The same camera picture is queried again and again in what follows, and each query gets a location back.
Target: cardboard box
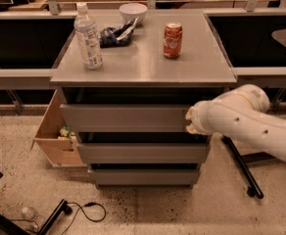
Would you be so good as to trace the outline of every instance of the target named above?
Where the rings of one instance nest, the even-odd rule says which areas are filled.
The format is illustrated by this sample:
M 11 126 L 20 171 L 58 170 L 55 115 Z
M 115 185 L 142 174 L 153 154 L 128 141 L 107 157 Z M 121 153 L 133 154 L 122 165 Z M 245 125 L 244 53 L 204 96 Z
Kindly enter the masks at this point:
M 53 166 L 86 166 L 76 149 L 75 137 L 59 138 L 59 131 L 66 124 L 60 106 L 61 100 L 55 92 L 34 141 Z

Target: white bowl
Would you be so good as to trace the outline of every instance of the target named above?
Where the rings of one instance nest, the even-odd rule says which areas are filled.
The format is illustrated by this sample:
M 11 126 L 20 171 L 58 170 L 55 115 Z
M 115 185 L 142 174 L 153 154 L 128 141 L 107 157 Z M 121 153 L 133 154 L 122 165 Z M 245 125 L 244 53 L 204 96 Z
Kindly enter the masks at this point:
M 121 5 L 119 11 L 125 23 L 138 18 L 137 24 L 142 24 L 147 12 L 147 7 L 144 4 L 128 3 Z

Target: floor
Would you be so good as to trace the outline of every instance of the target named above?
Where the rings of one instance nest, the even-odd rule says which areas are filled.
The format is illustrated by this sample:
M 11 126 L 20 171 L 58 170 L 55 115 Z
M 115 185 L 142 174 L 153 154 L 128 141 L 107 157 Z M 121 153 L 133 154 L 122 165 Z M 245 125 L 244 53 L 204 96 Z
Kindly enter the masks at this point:
M 62 199 L 97 202 L 107 216 L 87 220 L 80 211 L 66 234 L 270 234 L 286 235 L 286 164 L 277 160 L 250 166 L 264 198 L 246 194 L 248 183 L 215 134 L 198 183 L 192 188 L 101 188 L 88 182 L 85 167 L 52 167 L 32 140 L 42 116 L 0 116 L 0 213 L 21 219 L 32 206 L 48 217 Z M 237 143 L 240 153 L 255 152 Z M 73 213 L 62 214 L 48 234 L 62 234 Z M 100 218 L 99 207 L 86 208 Z M 16 221 L 30 229 L 29 223 Z

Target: clear water bottle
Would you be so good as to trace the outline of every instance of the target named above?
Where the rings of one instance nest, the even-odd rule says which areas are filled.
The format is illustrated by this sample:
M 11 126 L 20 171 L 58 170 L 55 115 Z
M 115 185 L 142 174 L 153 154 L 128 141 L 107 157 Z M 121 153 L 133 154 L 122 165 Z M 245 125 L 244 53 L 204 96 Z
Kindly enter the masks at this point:
M 23 208 L 23 219 L 31 222 L 34 229 L 38 230 L 45 223 L 45 218 L 35 208 Z
M 95 70 L 103 63 L 97 25 L 87 12 L 86 3 L 77 3 L 76 8 L 78 15 L 74 21 L 74 28 L 81 58 L 86 68 Z

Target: red can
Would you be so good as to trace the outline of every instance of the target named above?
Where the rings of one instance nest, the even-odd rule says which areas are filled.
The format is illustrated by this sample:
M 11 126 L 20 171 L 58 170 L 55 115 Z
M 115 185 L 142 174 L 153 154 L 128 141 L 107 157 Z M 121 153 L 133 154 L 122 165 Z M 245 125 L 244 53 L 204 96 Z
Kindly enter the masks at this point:
M 164 56 L 169 59 L 179 57 L 182 44 L 181 23 L 167 23 L 164 34 Z

